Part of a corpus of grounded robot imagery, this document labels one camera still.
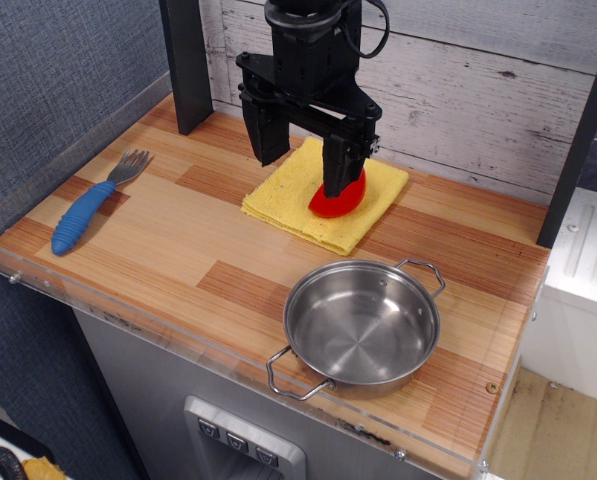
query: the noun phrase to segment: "cable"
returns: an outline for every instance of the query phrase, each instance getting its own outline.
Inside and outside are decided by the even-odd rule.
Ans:
[[[382,51],[382,49],[385,47],[385,44],[387,43],[387,38],[389,38],[389,12],[387,12],[387,7],[385,7],[385,4],[382,3],[382,0],[367,0],[367,2],[371,3],[374,7],[377,7],[382,12],[382,14],[385,16],[385,33],[383,33],[382,38],[380,39],[380,43],[374,49],[373,52],[371,52],[371,53],[361,52],[360,49],[358,47],[356,47],[353,40],[349,36],[349,32],[347,31],[346,25],[344,25],[342,23],[338,24],[338,27],[342,31],[342,33],[345,37],[345,40],[347,41],[347,45],[349,46],[351,51],[354,52],[356,55],[358,55],[360,58],[374,58],[376,55],[378,55]]]

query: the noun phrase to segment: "metal pan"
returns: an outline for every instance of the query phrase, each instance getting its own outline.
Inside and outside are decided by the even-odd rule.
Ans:
[[[440,288],[430,294],[400,270],[407,263],[431,268]],[[307,400],[327,386],[353,398],[400,389],[438,343],[440,316],[434,298],[444,288],[435,265],[412,259],[395,267],[344,260],[314,270],[296,284],[285,303],[290,345],[267,362],[270,388],[296,400]],[[272,364],[289,350],[325,377],[304,395],[274,383]]]

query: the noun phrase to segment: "fork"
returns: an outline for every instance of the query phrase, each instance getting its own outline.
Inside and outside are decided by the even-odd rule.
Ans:
[[[118,165],[111,171],[107,181],[98,183],[76,200],[65,213],[51,237],[51,251],[54,255],[64,255],[80,239],[102,202],[109,197],[118,185],[140,175],[149,162],[149,152],[128,148]]]

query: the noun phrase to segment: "button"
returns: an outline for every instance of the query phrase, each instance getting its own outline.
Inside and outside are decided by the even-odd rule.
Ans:
[[[256,447],[256,456],[258,460],[260,460],[265,465],[269,465],[270,467],[277,467],[278,466],[278,457],[267,450],[263,450],[260,447]]]
[[[247,445],[247,441],[235,436],[233,433],[227,432],[227,443],[231,448],[234,448],[239,452],[247,453],[249,451],[249,445]]]
[[[218,430],[218,427],[209,423],[207,420],[199,418],[198,425],[200,426],[200,431],[205,435],[208,435],[211,438],[220,438],[220,431]]]

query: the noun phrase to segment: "black vertical post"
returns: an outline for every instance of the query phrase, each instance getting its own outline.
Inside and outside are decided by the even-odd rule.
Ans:
[[[578,179],[589,154],[589,149],[597,131],[597,74],[580,117],[576,135],[571,143],[567,160],[560,173],[549,211],[538,236],[538,245],[551,248],[567,213],[567,207],[576,190]]]
[[[178,131],[187,135],[213,112],[198,0],[160,0]]]

